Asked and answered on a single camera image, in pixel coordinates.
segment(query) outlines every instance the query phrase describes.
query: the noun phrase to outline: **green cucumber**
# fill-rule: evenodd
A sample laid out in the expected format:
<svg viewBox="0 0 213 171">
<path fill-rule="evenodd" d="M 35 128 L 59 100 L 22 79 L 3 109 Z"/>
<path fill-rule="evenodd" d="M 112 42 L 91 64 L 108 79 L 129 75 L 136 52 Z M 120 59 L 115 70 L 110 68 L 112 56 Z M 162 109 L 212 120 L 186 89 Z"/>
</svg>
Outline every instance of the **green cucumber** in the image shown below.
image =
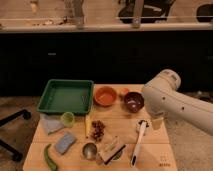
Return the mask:
<svg viewBox="0 0 213 171">
<path fill-rule="evenodd" d="M 51 159 L 51 157 L 49 156 L 48 153 L 48 149 L 51 146 L 51 144 L 46 145 L 46 147 L 44 148 L 44 158 L 46 163 L 48 164 L 49 168 L 51 169 L 51 171 L 57 171 L 58 170 L 58 166 L 57 164 Z"/>
</svg>

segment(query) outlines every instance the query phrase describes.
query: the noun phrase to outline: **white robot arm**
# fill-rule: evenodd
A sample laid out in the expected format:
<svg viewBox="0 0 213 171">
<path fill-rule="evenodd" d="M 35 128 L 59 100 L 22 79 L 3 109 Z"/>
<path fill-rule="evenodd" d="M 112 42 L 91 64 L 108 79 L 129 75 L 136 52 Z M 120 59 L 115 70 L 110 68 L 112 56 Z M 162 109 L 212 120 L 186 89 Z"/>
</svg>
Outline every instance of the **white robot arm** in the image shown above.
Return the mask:
<svg viewBox="0 0 213 171">
<path fill-rule="evenodd" d="M 199 129 L 213 135 L 213 104 L 176 92 L 181 83 L 179 75 L 166 69 L 142 88 L 147 112 L 153 116 L 175 114 Z"/>
</svg>

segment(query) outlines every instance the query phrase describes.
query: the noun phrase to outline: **red bowl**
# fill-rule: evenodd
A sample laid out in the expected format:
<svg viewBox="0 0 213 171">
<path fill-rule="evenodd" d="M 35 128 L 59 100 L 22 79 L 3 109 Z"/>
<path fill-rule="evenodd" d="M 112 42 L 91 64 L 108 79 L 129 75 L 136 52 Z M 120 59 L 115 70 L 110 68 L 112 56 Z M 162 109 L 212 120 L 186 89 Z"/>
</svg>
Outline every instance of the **red bowl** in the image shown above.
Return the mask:
<svg viewBox="0 0 213 171">
<path fill-rule="evenodd" d="M 99 88 L 94 95 L 96 103 L 101 106 L 111 106 L 117 98 L 117 92 L 109 86 Z"/>
<path fill-rule="evenodd" d="M 138 92 L 129 92 L 124 96 L 124 104 L 132 112 L 138 112 L 144 106 L 144 99 Z"/>
</svg>

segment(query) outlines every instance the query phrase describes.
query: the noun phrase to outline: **wooden table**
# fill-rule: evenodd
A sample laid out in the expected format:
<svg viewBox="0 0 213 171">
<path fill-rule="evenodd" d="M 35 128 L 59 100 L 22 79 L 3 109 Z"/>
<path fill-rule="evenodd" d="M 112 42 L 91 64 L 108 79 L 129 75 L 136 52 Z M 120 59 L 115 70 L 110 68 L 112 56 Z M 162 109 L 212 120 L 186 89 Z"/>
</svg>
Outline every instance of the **wooden table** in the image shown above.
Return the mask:
<svg viewBox="0 0 213 171">
<path fill-rule="evenodd" d="M 103 86 L 101 84 L 95 85 L 95 90 Z M 131 91 L 141 92 L 142 85 L 109 85 L 119 92 L 122 88 L 127 87 Z M 111 161 L 108 165 L 97 164 L 95 161 L 88 161 L 82 156 L 82 147 L 87 142 L 92 142 L 92 139 L 85 138 L 85 118 L 76 117 L 76 122 L 72 128 L 64 128 L 60 131 L 46 135 L 41 123 L 39 122 L 35 132 L 32 144 L 28 151 L 23 170 L 24 171 L 49 171 L 49 168 L 44 160 L 44 147 L 51 143 L 49 154 L 52 159 L 58 164 L 61 171 L 96 171 L 96 170 L 143 170 L 143 171 L 176 171 L 176 163 L 173 152 L 169 143 L 167 131 L 162 122 L 159 129 L 154 129 L 151 123 L 150 116 L 147 114 L 145 108 L 142 108 L 137 114 L 128 112 L 118 98 L 116 103 L 111 107 L 100 107 L 93 104 L 91 112 L 92 120 L 101 120 L 105 125 L 105 135 L 101 143 L 97 143 L 98 149 L 106 143 L 109 143 L 114 136 L 119 136 L 126 147 L 123 150 L 122 156 L 116 160 Z M 137 164 L 134 168 L 130 167 L 130 160 L 133 153 L 135 143 L 137 141 L 138 133 L 136 132 L 137 122 L 145 119 L 149 122 L 150 127 L 146 131 L 146 135 L 142 140 L 142 147 L 140 151 Z M 54 149 L 54 144 L 67 132 L 71 132 L 77 138 L 69 150 L 60 155 Z"/>
</svg>

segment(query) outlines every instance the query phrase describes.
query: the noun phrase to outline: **green plastic tray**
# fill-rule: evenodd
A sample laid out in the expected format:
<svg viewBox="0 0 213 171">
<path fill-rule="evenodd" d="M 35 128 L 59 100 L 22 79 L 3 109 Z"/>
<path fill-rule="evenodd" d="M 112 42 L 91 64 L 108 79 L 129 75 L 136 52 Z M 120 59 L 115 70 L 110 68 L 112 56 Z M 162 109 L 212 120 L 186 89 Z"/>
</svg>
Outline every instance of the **green plastic tray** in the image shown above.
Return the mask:
<svg viewBox="0 0 213 171">
<path fill-rule="evenodd" d="M 48 81 L 41 96 L 37 111 L 46 114 L 73 112 L 85 115 L 90 112 L 94 83 L 91 80 Z"/>
</svg>

